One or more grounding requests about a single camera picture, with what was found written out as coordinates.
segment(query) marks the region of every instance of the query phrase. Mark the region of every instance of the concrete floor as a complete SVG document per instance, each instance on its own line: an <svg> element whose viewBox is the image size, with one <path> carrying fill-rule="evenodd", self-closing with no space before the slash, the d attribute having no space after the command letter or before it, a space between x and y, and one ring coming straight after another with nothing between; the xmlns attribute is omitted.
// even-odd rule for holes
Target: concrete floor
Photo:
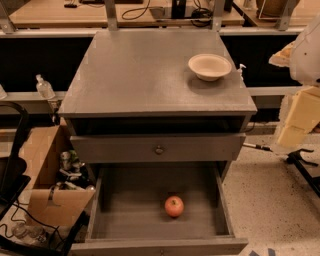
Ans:
<svg viewBox="0 0 320 256"><path fill-rule="evenodd" d="M246 142L270 145L271 134L272 126L262 124ZM320 135L308 136L302 146L315 150L303 157L320 164ZM235 236L249 240L240 256L320 255L320 198L285 160L243 147L231 164L223 190ZM320 176L320 167L308 170Z"/></svg>

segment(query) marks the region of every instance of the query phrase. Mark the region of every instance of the gray cabinet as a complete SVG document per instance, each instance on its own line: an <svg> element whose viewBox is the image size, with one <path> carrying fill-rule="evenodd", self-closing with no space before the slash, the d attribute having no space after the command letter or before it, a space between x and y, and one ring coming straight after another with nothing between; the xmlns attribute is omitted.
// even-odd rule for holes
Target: gray cabinet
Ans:
<svg viewBox="0 0 320 256"><path fill-rule="evenodd" d="M73 255L231 255L247 244L233 234L221 183L256 107L234 66L199 80L187 66L199 53L231 61L212 31L94 37L59 111L80 159L101 164ZM186 205L177 219L163 208L171 194Z"/></svg>

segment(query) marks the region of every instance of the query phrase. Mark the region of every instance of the metal tabletop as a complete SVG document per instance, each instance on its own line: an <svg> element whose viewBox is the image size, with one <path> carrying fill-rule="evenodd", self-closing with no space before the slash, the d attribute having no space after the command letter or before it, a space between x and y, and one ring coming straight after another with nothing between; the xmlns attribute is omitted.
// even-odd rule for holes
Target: metal tabletop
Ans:
<svg viewBox="0 0 320 256"><path fill-rule="evenodd" d="M232 72L217 81L197 78L188 61L200 53L221 55L232 62L219 34L211 30L99 31L59 115L86 118L255 113L255 104L234 64Z"/></svg>

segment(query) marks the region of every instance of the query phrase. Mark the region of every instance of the white bowl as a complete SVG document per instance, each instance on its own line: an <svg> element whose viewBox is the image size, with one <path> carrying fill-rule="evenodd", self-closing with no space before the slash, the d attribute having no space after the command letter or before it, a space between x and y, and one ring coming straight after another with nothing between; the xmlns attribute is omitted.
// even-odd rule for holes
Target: white bowl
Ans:
<svg viewBox="0 0 320 256"><path fill-rule="evenodd" d="M190 69L204 81L215 81L231 72L231 63L219 55L199 54L188 63Z"/></svg>

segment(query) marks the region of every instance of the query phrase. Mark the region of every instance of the closed drawer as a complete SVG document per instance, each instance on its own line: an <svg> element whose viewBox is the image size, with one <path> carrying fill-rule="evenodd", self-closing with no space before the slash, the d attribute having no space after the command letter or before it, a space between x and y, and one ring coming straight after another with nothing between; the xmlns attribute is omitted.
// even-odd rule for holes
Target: closed drawer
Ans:
<svg viewBox="0 0 320 256"><path fill-rule="evenodd" d="M72 136L86 163L236 160L245 134L192 136Z"/></svg>
<svg viewBox="0 0 320 256"><path fill-rule="evenodd" d="M176 194L185 210L164 210ZM110 164L100 170L84 243L73 256L237 255L247 245L234 236L215 163Z"/></svg>

